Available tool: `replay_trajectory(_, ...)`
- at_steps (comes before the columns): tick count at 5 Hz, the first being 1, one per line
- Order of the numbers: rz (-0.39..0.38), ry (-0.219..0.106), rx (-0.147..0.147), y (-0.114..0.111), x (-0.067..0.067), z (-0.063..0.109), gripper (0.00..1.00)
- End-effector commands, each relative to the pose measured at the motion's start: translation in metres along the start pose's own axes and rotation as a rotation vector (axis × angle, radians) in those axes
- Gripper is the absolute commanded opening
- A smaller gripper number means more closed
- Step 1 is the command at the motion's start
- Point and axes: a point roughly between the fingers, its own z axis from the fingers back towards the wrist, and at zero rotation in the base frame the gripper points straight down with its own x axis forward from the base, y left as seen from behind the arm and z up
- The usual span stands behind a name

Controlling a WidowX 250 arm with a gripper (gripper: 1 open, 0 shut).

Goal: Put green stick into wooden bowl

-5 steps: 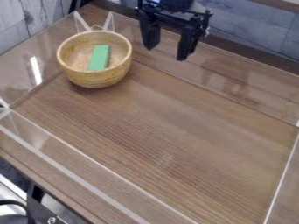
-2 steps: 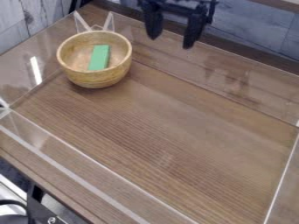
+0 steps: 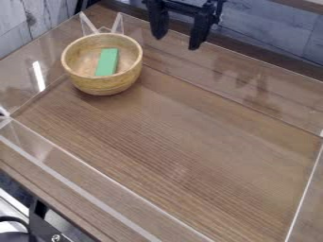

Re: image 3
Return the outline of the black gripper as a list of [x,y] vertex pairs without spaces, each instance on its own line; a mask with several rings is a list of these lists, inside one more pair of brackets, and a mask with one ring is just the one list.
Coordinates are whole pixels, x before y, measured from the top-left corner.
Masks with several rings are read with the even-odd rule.
[[143,0],[150,13],[150,29],[153,36],[161,40],[170,27],[170,12],[195,17],[191,29],[190,46],[191,50],[198,50],[207,40],[213,24],[221,22],[223,6],[227,0],[206,0],[202,6],[178,2],[177,0]]

